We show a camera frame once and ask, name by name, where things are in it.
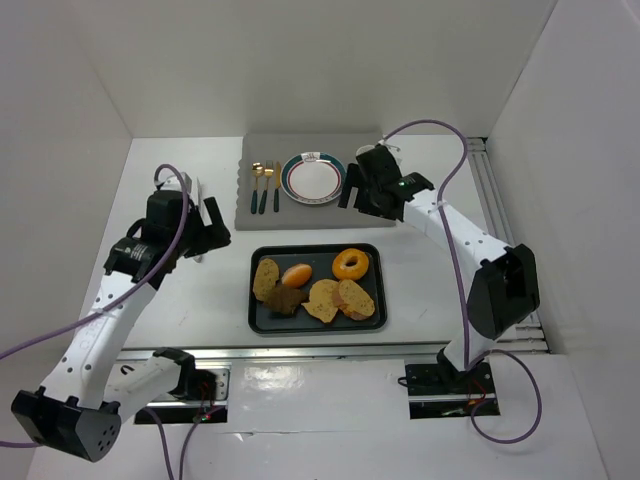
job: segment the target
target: robotic arm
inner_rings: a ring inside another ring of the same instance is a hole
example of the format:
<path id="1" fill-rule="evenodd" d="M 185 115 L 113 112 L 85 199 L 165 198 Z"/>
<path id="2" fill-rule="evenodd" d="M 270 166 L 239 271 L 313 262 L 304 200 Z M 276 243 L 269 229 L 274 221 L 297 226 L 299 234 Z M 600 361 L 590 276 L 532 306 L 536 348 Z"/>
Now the robotic arm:
<path id="1" fill-rule="evenodd" d="M 185 185 L 190 188 L 188 177 Z M 180 224 L 182 201 L 175 176 L 148 198 L 146 217 L 111 248 L 91 311 L 98 318 L 76 330 L 64 356 L 37 391 L 20 391 L 14 399 L 11 410 L 34 442 L 96 462 L 111 450 L 122 423 L 160 394 L 199 399 L 204 381 L 215 384 L 210 372 L 195 368 L 193 356 L 170 348 L 155 351 L 117 383 L 107 383 L 129 332 L 177 260 L 231 243 L 215 198 L 204 200 L 209 226 L 189 199 L 185 226 L 169 259 L 147 284 L 105 311 L 107 304 L 140 282 L 169 250 Z"/>
<path id="2" fill-rule="evenodd" d="M 447 238 L 439 214 L 443 208 L 462 268 L 473 278 L 467 298 L 469 358 L 489 350 L 512 325 L 540 305 L 536 263 L 525 245 L 510 247 L 480 230 L 451 205 L 438 205 L 437 191 L 418 173 L 402 176 L 385 145 L 363 147 L 349 165 L 339 207 L 347 208 L 351 189 L 357 188 L 355 208 L 390 220 L 400 220 L 423 232 L 442 248 Z M 460 332 L 438 354 L 441 377 L 456 381 L 467 369 L 465 339 Z"/>

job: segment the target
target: placemat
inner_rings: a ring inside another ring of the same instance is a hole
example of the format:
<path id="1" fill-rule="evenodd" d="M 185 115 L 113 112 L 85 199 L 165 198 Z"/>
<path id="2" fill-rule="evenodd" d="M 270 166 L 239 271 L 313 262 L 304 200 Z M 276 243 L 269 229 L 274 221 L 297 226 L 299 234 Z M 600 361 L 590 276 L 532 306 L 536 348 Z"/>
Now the placemat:
<path id="1" fill-rule="evenodd" d="M 257 134 L 245 135 L 242 141 L 242 159 L 238 163 L 238 199 L 236 202 L 236 230 L 310 230 L 324 228 L 370 228 L 393 227 L 395 222 L 359 213 L 355 208 L 338 208 L 338 200 L 324 205 L 303 205 L 280 188 L 280 211 L 273 211 L 275 178 L 269 181 L 267 208 L 263 215 L 251 213 L 251 194 L 255 178 L 251 165 L 263 165 L 272 160 L 285 163 L 303 152 L 324 152 L 340 160 L 347 168 L 355 163 L 356 150 L 363 145 L 375 145 L 381 132 L 359 134 Z M 260 179 L 258 201 L 264 189 L 264 178 Z M 351 193 L 350 205 L 355 201 L 356 191 Z"/>

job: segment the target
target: toast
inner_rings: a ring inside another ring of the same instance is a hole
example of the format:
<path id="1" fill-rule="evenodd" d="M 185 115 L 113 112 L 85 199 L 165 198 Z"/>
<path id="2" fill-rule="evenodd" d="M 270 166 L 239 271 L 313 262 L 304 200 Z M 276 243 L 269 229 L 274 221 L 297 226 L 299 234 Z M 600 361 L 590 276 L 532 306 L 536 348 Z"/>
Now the toast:
<path id="1" fill-rule="evenodd" d="M 260 260 L 256 275 L 253 277 L 253 294 L 256 298 L 264 302 L 269 292 L 276 286 L 278 278 L 280 278 L 278 264 L 270 258 Z"/>
<path id="2" fill-rule="evenodd" d="M 376 311 L 373 299 L 353 280 L 342 280 L 333 291 L 333 305 L 352 320 L 366 320 Z"/>
<path id="3" fill-rule="evenodd" d="M 331 323 L 338 313 L 338 307 L 333 304 L 333 292 L 338 287 L 335 280 L 318 280 L 311 287 L 309 302 L 302 306 L 309 315 L 316 317 L 322 323 Z"/>

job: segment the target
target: white wall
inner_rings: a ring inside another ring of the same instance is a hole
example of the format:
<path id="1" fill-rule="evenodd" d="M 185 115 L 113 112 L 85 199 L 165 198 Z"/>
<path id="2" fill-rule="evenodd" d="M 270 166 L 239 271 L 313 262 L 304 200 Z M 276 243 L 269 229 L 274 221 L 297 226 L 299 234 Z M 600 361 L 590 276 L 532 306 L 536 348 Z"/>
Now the white wall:
<path id="1" fill-rule="evenodd" d="M 66 0 L 135 137 L 486 136 L 555 0 Z"/>
<path id="2" fill-rule="evenodd" d="M 49 0 L 0 5 L 0 351 L 78 318 L 131 137 Z M 61 342 L 0 364 L 0 431 Z M 3 478 L 30 451 L 0 449 Z"/>
<path id="3" fill-rule="evenodd" d="M 560 0 L 489 141 L 612 479 L 637 478 L 640 1 Z"/>

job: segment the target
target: black tray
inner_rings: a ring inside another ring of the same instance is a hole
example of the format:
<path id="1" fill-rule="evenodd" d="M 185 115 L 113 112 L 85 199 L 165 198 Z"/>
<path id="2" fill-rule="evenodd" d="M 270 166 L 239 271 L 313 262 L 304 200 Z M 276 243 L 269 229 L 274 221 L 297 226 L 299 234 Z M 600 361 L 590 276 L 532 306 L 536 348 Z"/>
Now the black tray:
<path id="1" fill-rule="evenodd" d="M 358 284 L 371 296 L 376 311 L 371 318 L 358 321 L 351 320 L 344 313 L 338 311 L 336 318 L 329 324 L 324 324 L 307 313 L 300 306 L 293 316 L 274 313 L 253 295 L 253 277 L 258 263 L 263 258 L 271 258 L 280 268 L 280 275 L 286 269 L 298 263 L 307 263 L 313 269 L 311 279 L 302 287 L 309 292 L 311 286 L 318 280 L 331 278 L 334 258 L 347 248 L 357 248 L 369 256 L 369 270 L 358 280 Z M 377 330 L 387 321 L 387 304 L 384 299 L 384 285 L 382 283 L 382 269 L 380 267 L 380 253 L 368 243 L 348 243 L 336 245 L 293 245 L 285 247 L 262 247 L 251 256 L 251 289 L 249 292 L 249 326 L 257 333 L 265 335 L 288 333 L 336 333 L 350 331 Z"/>

